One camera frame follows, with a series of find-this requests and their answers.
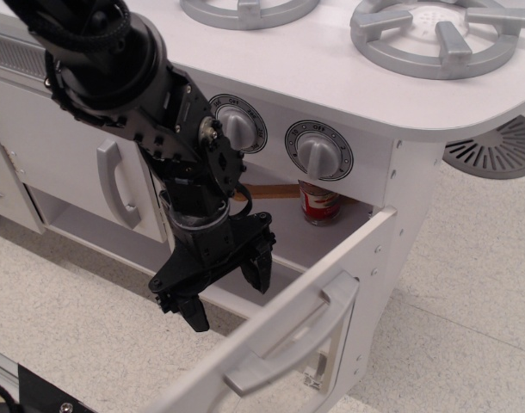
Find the black robotic arm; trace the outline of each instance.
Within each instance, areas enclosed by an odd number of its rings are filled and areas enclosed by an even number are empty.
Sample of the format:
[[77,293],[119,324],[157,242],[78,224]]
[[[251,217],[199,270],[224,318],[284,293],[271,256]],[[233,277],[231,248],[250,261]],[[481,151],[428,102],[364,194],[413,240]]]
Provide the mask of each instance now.
[[[122,0],[4,0],[46,48],[46,86],[75,119],[133,140],[164,190],[176,239],[150,281],[164,312],[196,331],[209,325],[198,294],[240,267],[261,293],[269,287],[275,243],[268,213],[249,215],[234,151],[210,104],[176,69],[156,28]],[[234,191],[245,209],[230,215]]]

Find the open oven door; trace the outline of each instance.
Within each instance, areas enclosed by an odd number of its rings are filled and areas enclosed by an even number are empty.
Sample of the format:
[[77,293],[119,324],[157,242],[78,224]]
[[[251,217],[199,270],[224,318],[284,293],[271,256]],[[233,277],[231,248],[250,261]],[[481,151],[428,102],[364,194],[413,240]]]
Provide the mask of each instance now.
[[[390,207],[375,214],[234,331],[146,412],[275,411],[269,404],[276,391],[285,391],[284,397],[293,402],[291,383],[283,382],[291,372],[294,386],[310,391],[301,391],[300,405],[289,411],[327,411],[361,376],[349,374],[349,383],[337,385],[340,370],[345,377],[344,368],[353,368],[357,356],[361,359],[360,345],[369,351],[388,299],[381,285],[384,279],[373,275],[377,267],[380,273],[386,272],[395,218],[396,210]],[[303,361],[314,361],[314,355],[318,356],[316,368],[299,371]],[[318,376],[316,385],[311,376]],[[303,377],[308,385],[303,385]],[[247,400],[256,406],[247,407]]]

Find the stove burner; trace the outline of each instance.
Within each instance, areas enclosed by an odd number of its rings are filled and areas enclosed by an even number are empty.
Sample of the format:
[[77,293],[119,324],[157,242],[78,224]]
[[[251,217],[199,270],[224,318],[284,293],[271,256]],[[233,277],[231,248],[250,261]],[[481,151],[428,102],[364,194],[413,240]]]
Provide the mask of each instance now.
[[205,0],[180,0],[182,9],[194,20],[228,30],[275,28],[310,13],[320,0],[289,0],[278,6],[261,9],[261,0],[238,0],[238,9],[214,7]]
[[[415,4],[418,0],[363,0],[350,21],[350,35],[366,58],[390,71],[425,79],[465,79],[496,70],[505,65],[516,50],[521,29],[525,28],[525,9],[506,9],[493,0],[428,0],[465,8],[465,20],[444,12],[384,10],[396,4]],[[382,32],[417,24],[435,26],[441,51],[438,57],[404,52],[381,40]],[[490,24],[497,40],[482,52],[473,53],[464,37],[468,23]]]

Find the red can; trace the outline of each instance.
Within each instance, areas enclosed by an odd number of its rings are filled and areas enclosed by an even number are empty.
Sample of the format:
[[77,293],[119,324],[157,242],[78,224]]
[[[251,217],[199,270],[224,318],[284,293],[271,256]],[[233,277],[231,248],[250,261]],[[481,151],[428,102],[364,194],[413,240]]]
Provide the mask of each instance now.
[[341,212],[341,195],[299,181],[300,203],[305,219],[313,225],[327,225]]

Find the white floor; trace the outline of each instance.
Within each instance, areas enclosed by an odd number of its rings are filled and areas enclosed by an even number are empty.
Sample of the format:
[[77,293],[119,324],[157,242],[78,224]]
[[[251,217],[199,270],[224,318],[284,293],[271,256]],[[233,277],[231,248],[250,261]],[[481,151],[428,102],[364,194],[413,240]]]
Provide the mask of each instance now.
[[[196,335],[159,313],[146,280],[53,233],[0,219],[0,302],[14,303],[0,309],[0,350],[101,413],[137,411],[239,323],[211,308],[214,331]],[[84,324],[98,334],[85,336]],[[48,330],[49,340],[38,338]],[[160,357],[147,355],[153,348]],[[293,411],[288,391],[266,401],[231,410]],[[525,177],[488,181],[443,164],[368,372],[332,412],[525,413]]]

